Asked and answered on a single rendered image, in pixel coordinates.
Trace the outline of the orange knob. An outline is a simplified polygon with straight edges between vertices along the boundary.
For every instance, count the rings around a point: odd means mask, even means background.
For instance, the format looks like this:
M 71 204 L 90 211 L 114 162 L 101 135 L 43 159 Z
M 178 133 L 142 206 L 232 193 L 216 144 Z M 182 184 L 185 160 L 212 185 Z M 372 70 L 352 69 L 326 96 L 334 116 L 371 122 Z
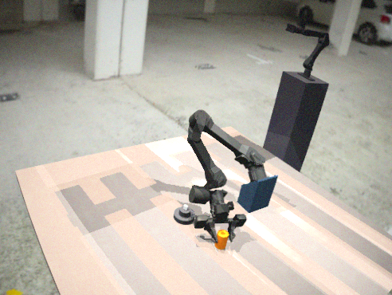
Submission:
M 229 233 L 228 231 L 225 230 L 219 230 L 217 232 L 217 237 L 218 237 L 218 243 L 214 244 L 215 247 L 219 250 L 223 250 L 226 247 L 226 243 L 228 241 Z

